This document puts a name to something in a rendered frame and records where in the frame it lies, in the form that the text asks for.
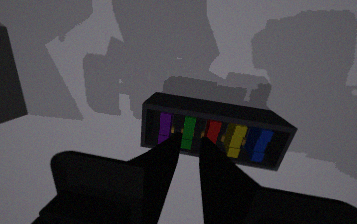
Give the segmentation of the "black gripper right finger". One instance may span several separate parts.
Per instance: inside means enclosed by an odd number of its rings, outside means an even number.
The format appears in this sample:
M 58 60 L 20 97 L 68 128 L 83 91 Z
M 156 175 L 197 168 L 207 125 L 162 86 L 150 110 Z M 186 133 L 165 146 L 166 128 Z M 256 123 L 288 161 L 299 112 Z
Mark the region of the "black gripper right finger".
M 343 201 L 261 186 L 204 136 L 199 171 L 204 224 L 257 224 L 262 218 L 357 224 L 357 208 Z

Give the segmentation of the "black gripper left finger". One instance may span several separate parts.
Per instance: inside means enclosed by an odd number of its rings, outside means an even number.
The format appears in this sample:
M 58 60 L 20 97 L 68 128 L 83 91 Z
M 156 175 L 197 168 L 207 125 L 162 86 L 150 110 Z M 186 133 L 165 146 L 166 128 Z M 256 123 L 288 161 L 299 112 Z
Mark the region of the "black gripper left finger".
M 183 133 L 122 161 L 81 152 L 53 155 L 51 170 L 62 190 L 126 203 L 131 224 L 157 224 L 177 163 Z

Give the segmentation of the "purple fuse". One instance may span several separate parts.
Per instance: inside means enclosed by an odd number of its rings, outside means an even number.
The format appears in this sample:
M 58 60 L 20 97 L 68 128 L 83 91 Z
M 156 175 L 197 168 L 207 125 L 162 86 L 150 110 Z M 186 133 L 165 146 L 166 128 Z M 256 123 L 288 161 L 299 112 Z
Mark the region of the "purple fuse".
M 158 144 L 168 139 L 171 135 L 173 114 L 169 112 L 161 112 L 160 114 L 160 129 L 158 135 Z

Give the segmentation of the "red fuse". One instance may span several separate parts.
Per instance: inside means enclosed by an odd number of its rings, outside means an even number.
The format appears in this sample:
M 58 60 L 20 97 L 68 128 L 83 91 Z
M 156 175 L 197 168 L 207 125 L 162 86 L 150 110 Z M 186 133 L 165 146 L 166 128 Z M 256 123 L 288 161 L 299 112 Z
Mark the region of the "red fuse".
M 204 137 L 208 137 L 215 145 L 217 141 L 218 134 L 221 129 L 221 121 L 217 120 L 207 120 Z

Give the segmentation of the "green fuse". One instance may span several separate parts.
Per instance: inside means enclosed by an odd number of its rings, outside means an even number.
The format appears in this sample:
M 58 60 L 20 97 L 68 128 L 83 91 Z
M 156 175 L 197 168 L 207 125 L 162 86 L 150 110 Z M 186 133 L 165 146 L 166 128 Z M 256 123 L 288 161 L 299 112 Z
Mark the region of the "green fuse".
M 196 124 L 196 117 L 193 116 L 185 116 L 183 135 L 181 141 L 181 147 L 184 149 L 191 149 L 193 133 Z

